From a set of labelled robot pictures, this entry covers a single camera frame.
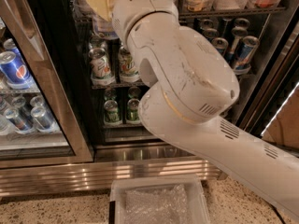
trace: terrazzo floor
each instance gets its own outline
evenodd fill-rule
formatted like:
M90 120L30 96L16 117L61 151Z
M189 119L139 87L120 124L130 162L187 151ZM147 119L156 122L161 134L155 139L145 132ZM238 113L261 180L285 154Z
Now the terrazzo floor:
M212 224L297 224L228 177L202 182ZM0 224L107 224L109 190L6 197L0 201Z

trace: beverage cooler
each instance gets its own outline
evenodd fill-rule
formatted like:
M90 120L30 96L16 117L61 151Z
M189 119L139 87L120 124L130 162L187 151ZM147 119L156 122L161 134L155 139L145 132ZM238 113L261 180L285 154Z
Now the beverage cooler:
M179 21L231 56L241 94L222 116L259 136L280 92L298 80L298 0L200 1L174 0ZM85 0L0 7L0 196L110 188L141 176L226 177L143 127L136 108L148 87ZM246 65L235 57L240 36L256 45Z

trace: bubble wrap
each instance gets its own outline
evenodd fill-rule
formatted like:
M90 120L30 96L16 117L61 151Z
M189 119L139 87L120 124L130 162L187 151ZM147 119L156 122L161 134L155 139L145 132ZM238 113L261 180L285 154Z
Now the bubble wrap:
M125 224L189 224L184 185L171 189L127 190Z

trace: white robotic arm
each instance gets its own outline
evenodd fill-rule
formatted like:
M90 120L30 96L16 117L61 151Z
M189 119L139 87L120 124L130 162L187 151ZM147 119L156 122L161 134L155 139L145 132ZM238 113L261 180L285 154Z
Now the white robotic arm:
M238 81L204 37L179 26L172 0L117 0L112 16L150 86L139 106L143 125L299 220L299 160L219 116L238 98Z

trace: black cable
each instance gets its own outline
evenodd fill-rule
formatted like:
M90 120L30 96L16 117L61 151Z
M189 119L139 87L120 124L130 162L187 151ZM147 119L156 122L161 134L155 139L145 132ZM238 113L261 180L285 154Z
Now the black cable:
M275 214L278 216L279 220L281 221L282 224L286 224L286 222L284 221L284 219L282 218L280 212L276 209L276 207L274 205L271 205L272 210L275 212Z

